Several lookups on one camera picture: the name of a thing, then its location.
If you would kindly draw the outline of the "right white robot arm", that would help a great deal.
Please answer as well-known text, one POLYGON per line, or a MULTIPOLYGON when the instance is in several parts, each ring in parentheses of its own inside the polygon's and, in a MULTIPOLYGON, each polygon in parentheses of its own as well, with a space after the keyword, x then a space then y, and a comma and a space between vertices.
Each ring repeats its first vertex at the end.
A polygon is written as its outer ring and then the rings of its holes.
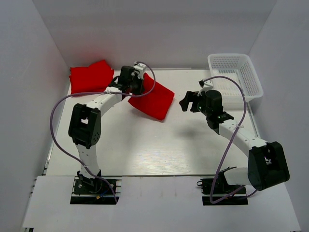
POLYGON ((180 106, 184 112, 201 112, 210 129, 228 139, 229 146, 235 145, 248 158, 247 167, 231 167, 216 173, 214 181, 218 181, 222 192, 228 193, 235 186, 245 185, 262 191, 290 179, 282 145, 260 139, 241 127, 233 116, 224 111, 219 91, 188 91, 180 106))

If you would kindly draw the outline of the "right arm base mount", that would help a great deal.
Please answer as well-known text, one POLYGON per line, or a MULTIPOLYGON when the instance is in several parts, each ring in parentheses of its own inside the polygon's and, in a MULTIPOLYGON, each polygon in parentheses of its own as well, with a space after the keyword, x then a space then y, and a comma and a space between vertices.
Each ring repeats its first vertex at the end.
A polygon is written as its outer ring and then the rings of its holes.
MULTIPOLYGON (((213 191, 213 200, 216 201, 221 197, 235 191, 240 187, 240 185, 228 185, 224 173, 232 168, 226 168, 219 172, 217 181, 215 183, 213 191)), ((246 198, 247 192, 246 188, 242 188, 237 193, 224 198, 222 201, 212 204, 210 202, 210 193, 213 179, 210 177, 201 178, 197 181, 197 186, 201 188, 202 193, 202 204, 203 206, 232 206, 232 205, 248 205, 248 200, 246 198)))

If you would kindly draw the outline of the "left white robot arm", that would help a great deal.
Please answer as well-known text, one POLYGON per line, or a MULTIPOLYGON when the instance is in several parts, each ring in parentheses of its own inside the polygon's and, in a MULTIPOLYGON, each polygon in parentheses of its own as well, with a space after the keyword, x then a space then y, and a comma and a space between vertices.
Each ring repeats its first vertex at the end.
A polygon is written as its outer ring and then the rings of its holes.
POLYGON ((115 77, 100 94, 87 104, 75 104, 69 125, 69 137, 83 162, 78 177, 85 182, 85 187, 92 193, 101 190, 102 181, 97 162, 96 144, 101 136, 101 117, 126 96, 141 95, 144 91, 143 82, 147 66, 136 63, 133 67, 123 66, 120 75, 115 77))

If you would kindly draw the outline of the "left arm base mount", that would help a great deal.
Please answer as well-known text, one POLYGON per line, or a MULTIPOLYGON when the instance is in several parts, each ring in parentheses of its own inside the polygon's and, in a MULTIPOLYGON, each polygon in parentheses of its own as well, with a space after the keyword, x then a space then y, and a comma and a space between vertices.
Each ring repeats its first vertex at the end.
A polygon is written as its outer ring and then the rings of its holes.
POLYGON ((121 179, 108 178, 108 183, 97 178, 86 178, 80 171, 74 178, 71 205, 116 205, 121 192, 121 179))

